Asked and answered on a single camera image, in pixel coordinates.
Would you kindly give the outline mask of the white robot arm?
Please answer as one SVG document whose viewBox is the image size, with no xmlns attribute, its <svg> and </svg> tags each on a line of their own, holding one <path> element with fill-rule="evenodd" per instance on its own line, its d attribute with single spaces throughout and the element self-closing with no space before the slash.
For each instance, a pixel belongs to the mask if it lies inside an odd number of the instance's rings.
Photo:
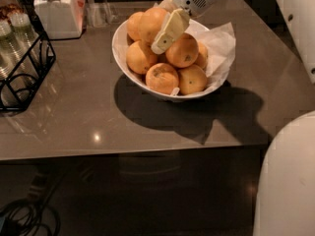
<svg viewBox="0 0 315 236">
<path fill-rule="evenodd" d="M 189 20 L 217 0 L 163 0 L 169 12 L 152 44 L 165 52 Z M 315 0 L 276 0 L 308 77 L 315 79 Z M 270 144 L 261 168 L 253 236 L 315 236 L 315 111 L 289 122 Z"/>
</svg>

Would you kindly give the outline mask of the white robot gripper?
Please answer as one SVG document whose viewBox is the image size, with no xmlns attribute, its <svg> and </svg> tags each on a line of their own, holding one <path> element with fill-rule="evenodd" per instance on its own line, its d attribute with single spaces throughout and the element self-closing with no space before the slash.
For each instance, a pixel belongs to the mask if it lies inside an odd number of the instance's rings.
<svg viewBox="0 0 315 236">
<path fill-rule="evenodd" d="M 217 0 L 162 0 L 158 5 L 171 13 L 166 14 L 151 45 L 153 53 L 164 53 L 188 29 L 190 17 L 203 15 L 216 2 Z"/>
</svg>

